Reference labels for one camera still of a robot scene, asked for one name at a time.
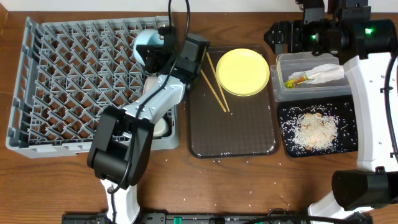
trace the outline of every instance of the white cloth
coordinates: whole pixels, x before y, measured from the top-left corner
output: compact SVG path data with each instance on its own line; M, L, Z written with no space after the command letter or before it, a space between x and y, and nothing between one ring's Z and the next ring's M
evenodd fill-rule
M342 65L325 64L305 72L295 72L289 76L289 80L306 75L308 80L305 83L319 84L332 80L344 78L344 68Z

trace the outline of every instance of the gray dish rack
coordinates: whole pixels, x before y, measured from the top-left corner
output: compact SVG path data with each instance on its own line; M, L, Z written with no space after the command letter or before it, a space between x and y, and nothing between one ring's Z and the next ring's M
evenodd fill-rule
M28 17L6 146L29 158L88 152L102 111L137 100L155 75L132 56L134 38L168 24L167 16L44 24ZM177 113L167 112L170 135L153 140L152 150L178 146Z

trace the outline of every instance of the plastic container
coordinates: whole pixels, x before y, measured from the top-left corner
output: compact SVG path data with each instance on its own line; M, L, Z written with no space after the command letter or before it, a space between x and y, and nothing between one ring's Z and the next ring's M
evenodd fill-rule
M321 84L302 84L294 89L285 87L284 82L294 72L311 70L316 66L327 63L338 65L338 59L330 54L314 57L311 52L278 55L277 65L270 67L275 101L307 100L350 95L351 88L346 77Z
M6 146L29 158L88 152L102 111L137 100L155 75L132 56L134 38L168 24L167 16L45 24L27 18ZM174 106L164 116L170 135L153 140L152 149L178 146L177 112Z

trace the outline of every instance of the brown tray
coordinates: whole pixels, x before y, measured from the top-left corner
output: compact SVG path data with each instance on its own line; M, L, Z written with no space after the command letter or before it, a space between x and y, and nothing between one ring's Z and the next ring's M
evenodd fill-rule
M214 67L218 60L233 49L251 49L268 62L259 45L210 47ZM223 102L207 57L202 70ZM198 158L269 155L279 148L279 132L274 104L270 104L272 82L253 96L235 96L223 91L231 112L221 109L202 75L187 97L188 147Z

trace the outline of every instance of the yellow plate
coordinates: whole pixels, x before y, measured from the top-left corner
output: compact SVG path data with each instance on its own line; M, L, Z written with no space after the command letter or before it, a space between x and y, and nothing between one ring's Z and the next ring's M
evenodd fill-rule
M218 61L216 73L220 85L238 96L259 93L269 79L268 63L249 49L235 49L224 54Z

